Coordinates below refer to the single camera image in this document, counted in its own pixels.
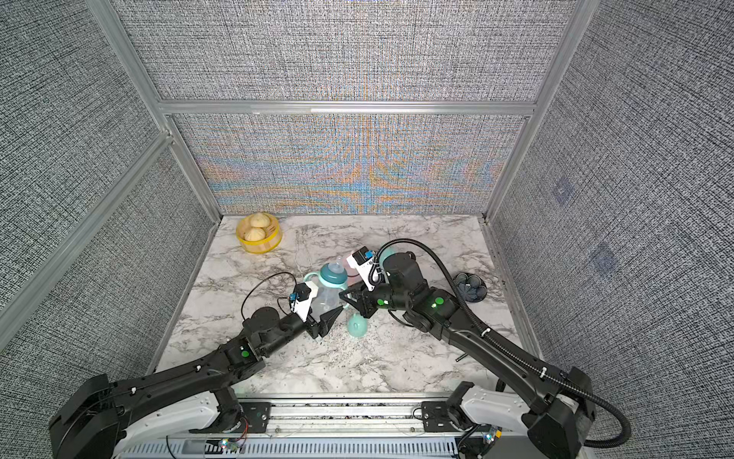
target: metal bracket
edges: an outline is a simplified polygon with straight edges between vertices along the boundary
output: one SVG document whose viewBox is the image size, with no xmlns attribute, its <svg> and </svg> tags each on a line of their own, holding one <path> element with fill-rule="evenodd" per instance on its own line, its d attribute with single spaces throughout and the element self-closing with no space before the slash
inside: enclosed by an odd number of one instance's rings
<svg viewBox="0 0 734 459">
<path fill-rule="evenodd" d="M 270 402 L 240 402 L 242 416 L 250 425 L 247 433 L 265 433 L 270 421 Z M 233 432 L 243 433 L 244 424 L 237 427 Z"/>
<path fill-rule="evenodd" d="M 421 419 L 426 432 L 460 432 L 448 417 L 446 402 L 422 402 Z"/>
</svg>

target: gray fabric wall panel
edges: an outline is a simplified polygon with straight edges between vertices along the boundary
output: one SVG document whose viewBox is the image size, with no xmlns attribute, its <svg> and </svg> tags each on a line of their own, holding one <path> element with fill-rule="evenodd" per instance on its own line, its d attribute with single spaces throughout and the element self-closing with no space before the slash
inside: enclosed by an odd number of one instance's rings
<svg viewBox="0 0 734 459">
<path fill-rule="evenodd" d="M 50 458 L 48 420 L 85 379 L 145 373 L 211 221 L 169 151 L 0 352 L 0 455 Z"/>
<path fill-rule="evenodd" d="M 495 221 L 547 359 L 631 417 L 603 458 L 734 457 L 733 40 L 721 1 L 603 0 Z"/>
<path fill-rule="evenodd" d="M 0 5 L 0 309 L 158 134 L 82 0 Z"/>
<path fill-rule="evenodd" d="M 520 116 L 176 115 L 226 214 L 484 211 Z"/>
<path fill-rule="evenodd" d="M 575 2 L 112 3 L 163 98 L 522 101 Z"/>
</svg>

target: aluminum frame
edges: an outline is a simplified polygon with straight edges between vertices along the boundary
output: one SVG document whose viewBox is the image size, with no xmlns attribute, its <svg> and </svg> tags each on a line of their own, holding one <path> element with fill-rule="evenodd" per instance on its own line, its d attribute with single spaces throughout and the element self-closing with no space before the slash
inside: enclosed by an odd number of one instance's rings
<svg viewBox="0 0 734 459">
<path fill-rule="evenodd" d="M 148 364 L 148 369 L 145 371 L 146 375 L 150 375 L 156 371 L 156 367 L 158 366 L 158 363 L 160 362 L 161 357 L 163 356 L 163 351 L 166 350 L 168 341 L 171 339 L 171 335 L 173 334 L 173 329 L 175 328 L 176 323 L 178 322 L 178 318 L 181 316 L 181 312 L 184 309 L 186 300 L 189 299 L 189 295 L 191 294 L 191 289 L 194 286 L 194 282 L 196 282 L 196 278 L 199 275 L 199 271 L 201 271 L 201 267 L 204 264 L 204 260 L 206 260 L 206 256 L 209 253 L 209 248 L 211 247 L 211 243 L 214 241 L 214 236 L 217 235 L 218 229 L 219 229 L 219 223 L 216 223 L 214 226 L 212 226 L 209 229 L 209 235 L 207 237 L 206 244 L 204 244 L 204 247 L 201 248 L 201 253 L 199 254 L 199 258 L 196 261 L 196 265 L 194 265 L 194 270 L 192 271 L 191 275 L 189 276 L 189 281 L 186 282 L 186 287 L 183 288 L 183 294 L 181 295 L 181 298 L 178 299 L 178 303 L 176 304 L 176 309 L 173 311 L 173 315 L 169 319 L 168 325 L 166 325 L 166 331 L 163 333 L 163 337 L 161 338 L 161 341 L 158 343 L 158 347 L 156 348 L 156 351 L 153 354 L 153 358 L 150 360 L 150 363 Z"/>
<path fill-rule="evenodd" d="M 135 51 L 130 38 L 125 32 L 123 24 L 120 22 L 119 16 L 115 9 L 109 3 L 109 0 L 87 0 L 87 6 L 95 16 L 102 32 L 107 37 L 110 46 L 115 51 L 117 58 L 125 68 L 125 71 L 133 82 L 138 95 L 148 108 L 150 116 L 155 121 L 158 129 L 169 131 L 174 136 L 173 153 L 176 162 L 186 176 L 186 179 L 192 186 L 194 193 L 199 198 L 199 202 L 206 210 L 207 215 L 213 223 L 221 220 L 222 211 L 219 209 L 214 194 L 211 192 L 208 183 L 204 179 L 204 175 L 196 164 L 194 157 L 189 149 L 185 146 L 184 140 L 178 133 L 175 124 L 165 116 L 161 110 L 158 90 L 150 79 L 145 66 L 142 64 L 140 57 Z"/>
<path fill-rule="evenodd" d="M 563 75 L 566 74 L 566 70 L 571 63 L 571 58 L 576 52 L 578 44 L 584 36 L 586 27 L 589 25 L 592 15 L 599 6 L 599 2 L 600 0 L 578 0 L 573 14 L 568 21 L 568 25 L 566 25 L 566 29 L 564 30 L 563 38 L 548 67 L 548 72 L 545 74 L 545 79 L 543 80 L 536 101 L 537 109 L 521 130 L 517 144 L 507 159 L 497 183 L 492 189 L 492 194 L 490 195 L 485 212 L 487 221 L 491 222 L 495 219 L 502 200 L 507 194 L 512 181 L 515 179 L 517 171 L 523 163 L 523 159 L 525 159 L 525 155 L 542 124 L 543 117 L 551 105 L 551 101 L 558 90 Z"/>
<path fill-rule="evenodd" d="M 530 116 L 531 101 L 224 101 L 163 100 L 167 115 L 194 113 L 250 115 L 402 114 L 402 115 L 520 115 Z"/>
<path fill-rule="evenodd" d="M 450 437 L 457 432 L 424 432 L 421 403 L 443 402 L 448 392 L 366 392 L 345 394 L 239 394 L 240 402 L 270 402 L 267 431 L 253 437 Z M 336 419 L 325 419 L 334 416 Z M 503 435 L 524 433 L 507 430 Z M 189 434 L 187 438 L 200 435 Z"/>
<path fill-rule="evenodd" d="M 497 237 L 489 223 L 483 222 L 482 224 L 480 221 L 480 226 L 482 227 L 484 242 L 487 243 L 487 248 L 490 250 L 492 262 L 500 272 L 502 292 L 509 307 L 509 312 L 512 315 L 512 321 L 515 323 L 517 334 L 520 337 L 520 343 L 523 345 L 525 351 L 543 359 L 540 343 L 533 331 L 533 325 L 530 323 L 530 318 L 525 310 L 525 305 L 523 305 L 523 299 L 520 297 L 520 293 L 515 285 L 515 280 L 512 278 L 512 273 L 509 270 L 509 265 L 507 264 L 502 247 L 499 245 Z"/>
<path fill-rule="evenodd" d="M 162 132 L 148 145 L 117 182 L 97 202 L 84 219 L 69 233 L 21 290 L 0 310 L 0 350 L 4 349 L 23 324 L 38 309 L 56 283 L 71 267 L 107 219 L 140 181 L 161 152 L 172 142 Z"/>
</svg>

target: white marble surface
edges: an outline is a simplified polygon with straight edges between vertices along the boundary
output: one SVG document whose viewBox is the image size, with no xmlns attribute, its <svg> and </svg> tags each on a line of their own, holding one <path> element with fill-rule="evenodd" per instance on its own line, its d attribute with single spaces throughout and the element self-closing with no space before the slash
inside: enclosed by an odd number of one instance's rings
<svg viewBox="0 0 734 459">
<path fill-rule="evenodd" d="M 246 253 L 234 235 L 238 217 L 225 217 L 212 242 L 186 305 L 161 357 L 158 370 L 194 360 L 241 330 L 242 299 L 260 279 L 281 271 L 296 276 L 317 270 L 338 255 L 366 245 L 376 250 L 397 237 L 417 239 L 433 249 L 449 272 L 474 272 L 487 283 L 487 299 L 471 305 L 488 325 L 520 345 L 476 216 L 313 215 L 280 218 L 283 241 L 272 252 Z M 448 289 L 431 258 L 411 250 L 429 285 Z M 277 308 L 293 281 L 278 276 L 260 286 L 245 304 L 245 316 L 261 306 Z M 494 388 L 496 378 L 472 358 L 459 363 L 455 347 L 406 328 L 386 311 L 370 320 L 368 333 L 353 338 L 342 314 L 331 333 L 316 342 L 307 334 L 266 359 L 266 368 L 234 386 L 238 393 L 433 392 L 453 391 L 462 380 Z"/>
</svg>

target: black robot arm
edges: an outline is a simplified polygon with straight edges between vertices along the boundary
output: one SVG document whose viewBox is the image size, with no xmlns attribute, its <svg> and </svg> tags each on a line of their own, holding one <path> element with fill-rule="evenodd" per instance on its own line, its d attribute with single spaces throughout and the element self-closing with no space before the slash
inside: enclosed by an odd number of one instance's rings
<svg viewBox="0 0 734 459">
<path fill-rule="evenodd" d="M 243 321 L 239 335 L 195 361 L 113 383 L 107 375 L 90 378 L 51 418 L 54 457 L 111 458 L 129 448 L 132 437 L 135 444 L 141 437 L 160 438 L 181 430 L 209 433 L 234 428 L 241 406 L 230 386 L 263 369 L 263 358 L 306 329 L 296 314 L 279 319 L 275 309 L 260 308 Z M 201 403 L 201 408 L 195 405 L 192 410 L 188 399 L 197 399 L 192 401 Z M 171 408 L 176 406 L 181 407 L 179 412 Z M 148 421 L 152 413 L 165 416 Z"/>
<path fill-rule="evenodd" d="M 394 242 L 423 248 L 439 264 L 452 290 L 457 291 L 438 257 L 411 239 L 397 239 L 384 245 L 371 260 L 373 267 L 378 266 L 382 250 Z M 489 369 L 527 403 L 529 410 L 522 415 L 522 423 L 528 428 L 531 441 L 549 458 L 574 458 L 584 444 L 615 447 L 629 438 L 629 421 L 614 406 L 593 394 L 591 380 L 580 369 L 574 367 L 566 373 L 527 353 L 484 324 L 466 302 L 451 292 L 429 286 L 413 253 L 395 253 L 384 260 L 383 267 L 385 272 L 377 273 L 379 281 L 371 286 L 372 290 L 363 281 L 342 292 L 341 298 L 367 318 L 380 308 L 405 311 L 403 318 L 413 327 L 461 349 Z M 376 271 L 373 268 L 367 281 L 374 280 Z M 466 387 L 457 390 L 466 392 Z M 454 398 L 461 400 L 462 395 Z M 596 404 L 619 419 L 622 432 L 617 437 L 587 441 L 586 435 L 596 417 Z M 456 409 L 452 417 L 463 427 L 470 424 L 461 409 Z"/>
<path fill-rule="evenodd" d="M 397 239 L 383 246 L 371 260 L 370 279 L 380 253 L 396 242 L 416 243 L 426 250 L 457 292 L 443 263 L 430 249 L 410 239 Z M 359 259 L 358 264 L 365 264 L 368 253 L 363 247 L 354 258 Z M 582 444 L 613 447 L 629 438 L 627 419 L 592 393 L 591 382 L 581 370 L 574 368 L 566 374 L 487 327 L 455 294 L 429 286 L 412 253 L 387 257 L 384 266 L 389 283 L 378 272 L 377 285 L 360 282 L 342 292 L 341 298 L 365 318 L 379 308 L 405 311 L 404 318 L 413 327 L 474 357 L 527 403 L 526 413 L 517 411 L 521 419 L 505 416 L 503 420 L 511 423 L 513 430 L 526 429 L 528 437 L 549 458 L 574 458 Z M 360 274 L 366 273 L 365 267 L 360 267 Z M 296 287 L 293 309 L 297 302 L 309 297 L 304 286 Z M 51 419 L 49 433 L 54 457 L 110 458 L 139 442 L 170 433 L 232 430 L 242 413 L 231 386 L 263 369 L 263 358 L 304 331 L 313 338 L 328 334 L 341 311 L 337 308 L 318 319 L 309 314 L 304 320 L 295 313 L 279 319 L 273 308 L 260 308 L 243 321 L 238 336 L 196 361 L 113 383 L 107 375 L 90 378 Z M 485 398 L 471 386 L 461 384 L 448 401 L 449 416 L 462 428 L 479 423 L 480 413 L 472 413 L 471 409 L 481 407 L 480 399 Z M 586 440 L 595 419 L 595 404 L 620 420 L 619 436 Z"/>
</svg>

